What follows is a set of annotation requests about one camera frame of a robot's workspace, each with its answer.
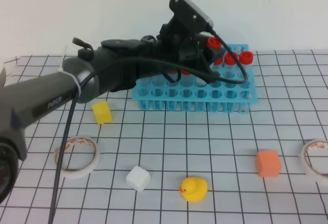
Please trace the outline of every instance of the white wall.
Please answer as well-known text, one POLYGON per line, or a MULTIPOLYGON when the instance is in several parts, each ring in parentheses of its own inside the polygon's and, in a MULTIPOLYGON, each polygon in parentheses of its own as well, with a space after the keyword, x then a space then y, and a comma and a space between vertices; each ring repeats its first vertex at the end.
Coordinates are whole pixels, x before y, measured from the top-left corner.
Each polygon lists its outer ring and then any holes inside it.
MULTIPOLYGON (((328 0, 192 0, 228 43, 253 50, 328 48, 328 0)), ((0 55, 60 54, 76 36, 99 46, 111 38, 156 35, 169 0, 0 0, 0 55)), ((70 45, 68 53, 76 53, 70 45)))

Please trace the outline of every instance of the orange cube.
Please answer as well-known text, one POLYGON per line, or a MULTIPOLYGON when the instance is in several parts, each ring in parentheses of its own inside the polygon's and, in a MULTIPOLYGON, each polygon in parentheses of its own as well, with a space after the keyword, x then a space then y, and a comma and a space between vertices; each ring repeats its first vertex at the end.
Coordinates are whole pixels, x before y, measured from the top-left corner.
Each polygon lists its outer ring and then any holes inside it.
POLYGON ((277 151, 258 151, 255 164, 260 177, 278 176, 282 169, 277 151))

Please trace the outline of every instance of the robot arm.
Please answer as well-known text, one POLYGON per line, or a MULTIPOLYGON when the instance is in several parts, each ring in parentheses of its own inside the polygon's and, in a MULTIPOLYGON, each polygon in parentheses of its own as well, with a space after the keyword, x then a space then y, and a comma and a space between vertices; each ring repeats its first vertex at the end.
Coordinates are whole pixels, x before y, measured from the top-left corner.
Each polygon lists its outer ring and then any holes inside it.
MULTIPOLYGON (((168 76, 168 72, 181 69, 208 83, 228 81, 209 67, 226 52, 208 47, 209 37, 200 34, 208 31, 221 41, 209 17, 190 0, 170 0, 170 8, 174 16, 162 26, 156 38, 111 39, 101 42, 96 50, 74 38, 73 43, 82 49, 76 57, 63 62, 63 70, 69 74, 57 72, 0 89, 0 202, 14 186, 18 159, 25 160, 27 156, 25 128, 75 97, 77 84, 71 75, 80 84, 85 83, 78 103, 87 103, 108 91, 131 89, 140 78, 168 76)), ((242 67, 241 70, 244 80, 235 83, 247 81, 247 74, 242 67)))

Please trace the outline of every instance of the yellow cube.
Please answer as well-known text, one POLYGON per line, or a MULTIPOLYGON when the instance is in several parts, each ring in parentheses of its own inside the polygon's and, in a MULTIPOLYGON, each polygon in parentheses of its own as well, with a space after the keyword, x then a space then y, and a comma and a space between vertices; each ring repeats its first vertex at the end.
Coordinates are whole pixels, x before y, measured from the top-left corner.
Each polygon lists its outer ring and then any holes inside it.
POLYGON ((113 120, 111 110, 106 101, 93 104, 92 109, 98 124, 110 123, 113 120))

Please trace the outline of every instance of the grid paper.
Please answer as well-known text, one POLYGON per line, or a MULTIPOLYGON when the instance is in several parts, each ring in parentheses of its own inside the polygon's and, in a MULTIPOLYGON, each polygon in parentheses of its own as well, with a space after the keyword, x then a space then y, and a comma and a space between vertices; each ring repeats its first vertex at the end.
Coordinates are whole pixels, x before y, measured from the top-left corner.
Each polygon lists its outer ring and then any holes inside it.
MULTIPOLYGON (((328 223, 328 186, 307 178, 298 154, 309 139, 328 136, 328 50, 254 52, 258 103, 249 114, 140 111, 132 90, 104 94, 76 105, 70 136, 89 135, 101 152, 97 168, 82 179, 61 179, 54 223, 123 224, 321 224, 328 223), (91 104, 107 100, 113 122, 97 125, 91 104), (258 150, 277 150, 277 178, 259 178, 258 150), (139 165, 151 173, 136 193, 125 177, 139 165), (187 203, 178 188, 187 176, 208 181, 199 203, 187 203)), ((17 61, 7 85, 57 71, 61 57, 17 61)), ((60 144, 70 103, 26 129, 27 159, 15 188, 0 205, 0 223, 48 221, 60 144)), ((93 157, 79 146, 65 153, 69 169, 93 157)), ((327 154, 310 162, 328 173, 327 154)))

